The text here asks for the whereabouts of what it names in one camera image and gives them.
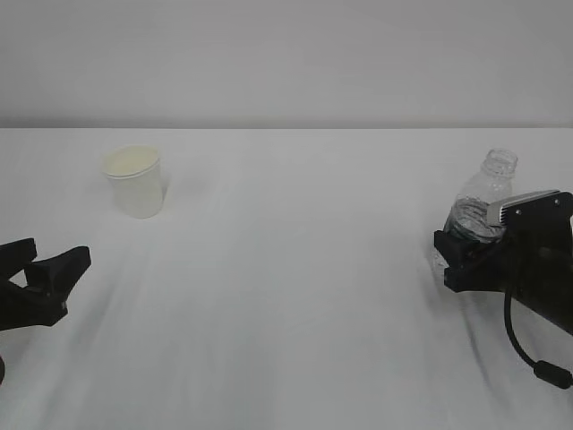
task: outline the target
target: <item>plastic bottle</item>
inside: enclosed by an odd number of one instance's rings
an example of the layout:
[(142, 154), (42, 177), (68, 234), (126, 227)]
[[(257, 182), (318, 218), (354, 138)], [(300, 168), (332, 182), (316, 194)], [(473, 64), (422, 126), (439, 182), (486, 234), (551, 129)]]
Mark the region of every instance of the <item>plastic bottle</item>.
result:
[[(511, 179), (515, 176), (517, 155), (509, 150), (490, 150), (482, 168), (466, 182), (449, 212), (444, 231), (453, 236), (490, 243), (503, 236), (504, 228), (486, 221), (490, 203), (511, 197)], [(444, 283), (448, 264), (433, 250), (432, 269), (436, 282)]]

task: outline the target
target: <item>white table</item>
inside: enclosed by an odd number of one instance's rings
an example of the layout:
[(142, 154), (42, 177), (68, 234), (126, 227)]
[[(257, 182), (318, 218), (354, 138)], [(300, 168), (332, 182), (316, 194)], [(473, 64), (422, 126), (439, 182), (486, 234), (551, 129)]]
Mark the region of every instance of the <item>white table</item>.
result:
[[(127, 143), (163, 154), (153, 219), (98, 172)], [(0, 243), (93, 260), (59, 324), (0, 333), (0, 428), (571, 428), (501, 295), (432, 280), (432, 232), (499, 146), (516, 192), (573, 190), (566, 129), (0, 130)], [(569, 335), (520, 305), (514, 324), (573, 367)]]

